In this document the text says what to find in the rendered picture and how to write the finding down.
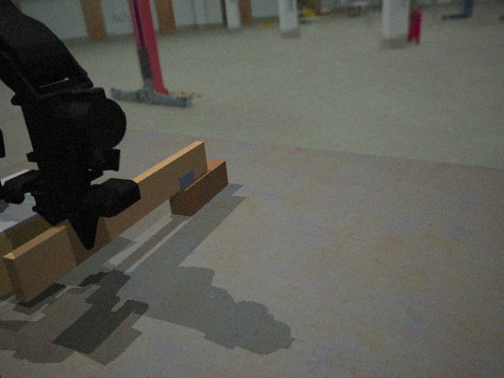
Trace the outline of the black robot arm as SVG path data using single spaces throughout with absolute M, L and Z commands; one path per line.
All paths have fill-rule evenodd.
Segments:
M 112 148 L 125 136 L 125 112 L 93 87 L 53 31 L 11 0 L 0 0 L 0 81 L 15 93 L 10 102 L 24 113 L 31 145 L 90 147 L 84 153 L 95 178 L 119 172 L 121 150 Z

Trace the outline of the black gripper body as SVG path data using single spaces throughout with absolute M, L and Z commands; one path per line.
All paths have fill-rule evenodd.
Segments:
M 90 147 L 64 143 L 49 147 L 32 146 L 26 154 L 29 162 L 37 163 L 38 170 L 30 170 L 4 182 L 2 194 L 7 203 L 21 204 L 25 194 L 34 196 L 37 206 L 50 207 L 69 198 L 76 199 L 77 209 L 92 215 L 113 217 L 141 199 L 137 182 L 131 179 L 110 178 L 101 184 L 88 170 L 85 151 Z

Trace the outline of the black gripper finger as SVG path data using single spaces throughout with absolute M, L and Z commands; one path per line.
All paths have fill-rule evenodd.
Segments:
M 75 203 L 77 203 L 76 199 L 66 198 L 49 207 L 35 205 L 32 207 L 32 210 L 39 213 L 46 221 L 54 226 L 67 219 L 66 213 L 76 208 Z
M 99 216 L 92 215 L 88 210 L 74 208 L 66 213 L 76 234 L 86 249 L 95 245 L 95 234 Z

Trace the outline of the long wooden bed rail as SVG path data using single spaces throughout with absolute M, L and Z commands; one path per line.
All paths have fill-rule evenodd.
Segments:
M 141 199 L 113 217 L 99 216 L 94 246 L 86 249 L 69 219 L 3 256 L 17 301 L 28 303 L 119 234 L 181 190 L 179 177 L 193 169 L 194 179 L 207 171 L 204 142 L 194 142 L 132 179 Z

